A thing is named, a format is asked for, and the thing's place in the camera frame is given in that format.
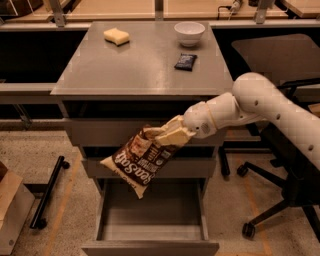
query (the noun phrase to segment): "chair leg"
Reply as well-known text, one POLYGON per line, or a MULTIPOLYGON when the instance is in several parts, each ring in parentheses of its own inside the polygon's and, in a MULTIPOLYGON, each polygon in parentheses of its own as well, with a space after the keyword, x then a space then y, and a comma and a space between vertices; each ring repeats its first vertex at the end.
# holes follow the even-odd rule
POLYGON ((289 207, 289 202, 287 200, 282 200, 280 203, 263 212, 262 214, 251 220, 249 223, 245 223, 242 228, 242 234, 247 238, 253 238, 255 235, 255 225, 270 218, 278 212, 281 212, 287 207, 289 207))
POLYGON ((248 168, 251 169, 252 171, 254 171, 255 173, 261 175, 262 177, 264 177, 265 179, 269 180, 270 182, 272 182, 273 184, 277 185, 280 188, 283 188, 284 184, 285 184, 285 180, 281 179, 280 177, 267 172, 266 170, 252 164, 249 162, 245 162, 243 165, 241 165, 238 170, 237 173, 243 177, 246 175, 246 173, 248 172, 248 168))
POLYGON ((302 209, 305 213, 305 215, 308 218, 308 221, 320 243, 320 220, 318 218, 318 215, 315 211, 315 209, 313 208, 313 206, 302 206, 302 209))

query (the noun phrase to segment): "table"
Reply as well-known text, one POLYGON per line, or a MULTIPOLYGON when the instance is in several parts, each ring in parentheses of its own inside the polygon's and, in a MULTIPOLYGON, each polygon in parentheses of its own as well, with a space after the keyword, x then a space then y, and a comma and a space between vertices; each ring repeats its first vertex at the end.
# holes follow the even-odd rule
MULTIPOLYGON (((165 19, 217 19, 219 6, 230 6, 233 0, 164 0, 165 19)), ((248 0, 236 15, 231 19, 252 19, 257 7, 251 7, 248 0)), ((230 12, 225 8, 220 9, 220 19, 229 19, 230 12)), ((288 16, 274 5, 273 9, 267 11, 267 19, 287 19, 288 16)))
POLYGON ((67 21, 154 19, 154 0, 81 0, 67 21))
POLYGON ((52 18, 53 14, 51 12, 48 12, 46 7, 42 5, 37 10, 28 15, 18 18, 7 19, 6 23, 47 23, 52 18))
POLYGON ((300 18, 317 18, 320 14, 319 0, 280 0, 280 2, 300 18))
POLYGON ((58 81, 53 95, 219 95, 232 79, 209 24, 198 46, 177 41, 176 22, 94 22, 58 81), (117 27, 128 44, 106 42, 103 31, 117 27), (181 53, 198 55, 192 72, 175 70, 181 53))

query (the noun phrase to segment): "black stand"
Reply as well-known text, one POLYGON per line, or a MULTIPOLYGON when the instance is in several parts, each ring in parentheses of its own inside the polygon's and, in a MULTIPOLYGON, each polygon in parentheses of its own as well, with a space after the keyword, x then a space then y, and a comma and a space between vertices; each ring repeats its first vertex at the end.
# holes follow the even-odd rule
POLYGON ((42 214, 44 212, 44 209, 47 205, 47 202, 49 200, 51 191, 54 187, 54 184, 57 180, 57 177, 59 175, 60 169, 63 167, 64 169, 68 169, 70 167, 70 164, 66 161, 64 161, 63 156, 59 156, 58 161, 54 167, 54 170, 51 174, 50 180, 48 184, 25 184, 25 186, 32 192, 32 193, 43 193, 43 196, 41 197, 40 204, 36 210, 36 213, 34 214, 34 217, 31 221, 30 228, 31 229, 43 229, 47 226, 47 220, 42 219, 42 214))

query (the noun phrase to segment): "open drawer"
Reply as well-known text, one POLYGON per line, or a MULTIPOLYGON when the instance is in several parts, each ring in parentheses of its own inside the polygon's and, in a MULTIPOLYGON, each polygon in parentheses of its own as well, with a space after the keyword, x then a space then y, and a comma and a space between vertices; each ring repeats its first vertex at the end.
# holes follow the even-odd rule
POLYGON ((119 179, 105 181, 87 255, 214 255, 197 179, 157 179, 138 200, 119 179))

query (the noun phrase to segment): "desk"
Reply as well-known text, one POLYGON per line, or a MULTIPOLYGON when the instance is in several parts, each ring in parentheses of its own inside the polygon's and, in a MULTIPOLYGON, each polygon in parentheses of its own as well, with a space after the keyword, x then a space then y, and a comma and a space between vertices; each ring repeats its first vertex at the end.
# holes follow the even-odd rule
POLYGON ((300 18, 316 18, 320 14, 319 0, 280 0, 280 2, 300 18))
MULTIPOLYGON (((216 19, 218 7, 232 5, 233 0, 164 0, 163 16, 165 19, 216 19)), ((240 12, 233 15, 231 19, 252 19, 257 7, 251 7, 248 0, 240 9, 240 12)), ((230 12, 227 9, 220 9, 220 19, 229 19, 230 12)), ((267 19, 287 19, 288 16, 274 5, 273 9, 267 11, 267 19)))
POLYGON ((154 19, 154 0, 81 0, 67 21, 154 19))
POLYGON ((6 23, 43 23, 49 22, 53 18, 53 14, 48 12, 44 5, 40 6, 34 12, 13 19, 7 19, 6 23))
POLYGON ((159 127, 196 102, 231 91, 211 27, 203 23, 200 43, 184 48, 176 22, 93 22, 51 92, 61 99, 65 129, 101 194, 95 238, 82 246, 88 255, 213 256, 219 247, 209 241, 202 198, 225 130, 180 149, 143 200, 100 164, 142 126, 159 127), (128 32, 130 42, 105 41, 103 31, 113 27, 128 32), (192 72, 175 70, 181 53, 198 55, 192 72))
POLYGON ((176 22, 94 22, 64 71, 54 95, 219 95, 232 79, 209 24, 197 47, 177 41, 176 22), (103 31, 127 31, 130 42, 117 47, 103 31), (180 54, 198 55, 193 72, 175 70, 180 54))

